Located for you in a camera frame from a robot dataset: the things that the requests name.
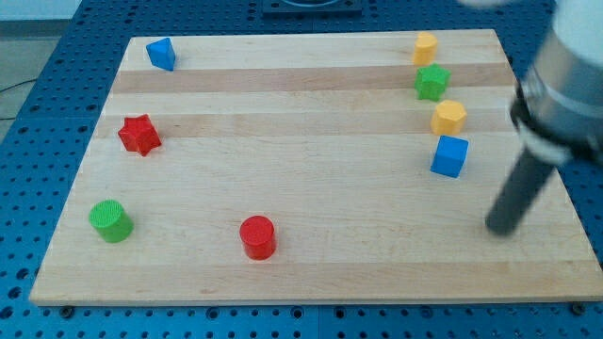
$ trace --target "red cylinder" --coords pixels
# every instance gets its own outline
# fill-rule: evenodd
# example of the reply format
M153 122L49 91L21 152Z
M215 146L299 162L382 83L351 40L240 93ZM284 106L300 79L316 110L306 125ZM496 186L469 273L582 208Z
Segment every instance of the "red cylinder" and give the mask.
M241 224L239 230L243 248L248 257L254 260L264 260L276 250L274 225L266 217L253 216Z

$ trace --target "red star block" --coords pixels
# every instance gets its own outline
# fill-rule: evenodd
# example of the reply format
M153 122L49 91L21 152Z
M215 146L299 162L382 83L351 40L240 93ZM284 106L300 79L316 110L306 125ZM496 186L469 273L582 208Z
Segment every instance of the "red star block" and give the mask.
M159 135L151 124L148 114L125 118L118 135L127 151L138 152L142 156L146 156L153 148L161 146Z

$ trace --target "star-shaped block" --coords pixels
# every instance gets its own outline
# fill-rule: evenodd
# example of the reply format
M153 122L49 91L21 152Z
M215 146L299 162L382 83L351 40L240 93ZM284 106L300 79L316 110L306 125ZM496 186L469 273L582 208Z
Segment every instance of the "star-shaped block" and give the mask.
M170 38L149 43L147 45L147 53L153 66L166 71L173 71L176 54L173 52L173 47L171 47Z
M439 101L440 95L446 91L450 71L441 68L438 64L432 64L428 67L421 67L416 71L415 89L418 92L418 99L429 99Z
M138 152L142 156L161 146L159 134L151 124L148 114L123 119L123 127L118 135L127 151Z

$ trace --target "white wall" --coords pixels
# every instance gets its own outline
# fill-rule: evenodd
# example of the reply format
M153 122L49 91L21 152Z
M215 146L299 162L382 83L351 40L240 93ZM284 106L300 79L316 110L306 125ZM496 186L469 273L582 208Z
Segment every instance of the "white wall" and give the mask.
M0 21L71 19L81 0L0 0Z

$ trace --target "blue cube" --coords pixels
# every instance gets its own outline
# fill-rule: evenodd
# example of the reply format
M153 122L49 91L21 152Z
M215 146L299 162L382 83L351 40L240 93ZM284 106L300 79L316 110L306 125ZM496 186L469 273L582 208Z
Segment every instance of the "blue cube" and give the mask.
M166 71L173 71L173 64L176 61L176 54L171 47L170 38L162 39L147 45L147 53L151 63Z
M432 162L432 172L452 178L459 176L467 157L469 141L456 137L441 136Z

